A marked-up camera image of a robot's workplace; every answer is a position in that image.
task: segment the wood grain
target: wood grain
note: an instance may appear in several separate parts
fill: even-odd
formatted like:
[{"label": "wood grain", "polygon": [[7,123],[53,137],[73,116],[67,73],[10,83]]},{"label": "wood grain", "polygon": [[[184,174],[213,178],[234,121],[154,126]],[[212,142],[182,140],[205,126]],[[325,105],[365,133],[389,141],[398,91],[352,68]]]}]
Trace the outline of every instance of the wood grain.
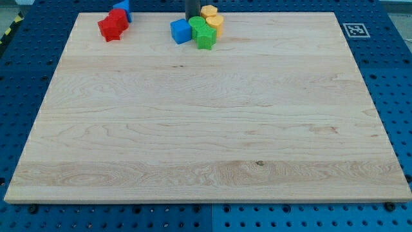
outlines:
[{"label": "wood grain", "polygon": [[106,43],[79,14],[9,203],[404,202],[411,191],[333,13],[224,14],[212,51],[183,14]]}]

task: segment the cutting board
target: cutting board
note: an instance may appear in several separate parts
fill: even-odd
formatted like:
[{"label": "cutting board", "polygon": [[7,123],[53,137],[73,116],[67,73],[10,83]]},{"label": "cutting board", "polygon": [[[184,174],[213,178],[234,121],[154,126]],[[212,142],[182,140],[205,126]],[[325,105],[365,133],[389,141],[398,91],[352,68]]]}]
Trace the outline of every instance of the cutting board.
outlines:
[{"label": "cutting board", "polygon": [[172,40],[182,13],[110,43],[79,14],[5,200],[411,200],[333,13],[223,15],[209,51]]}]

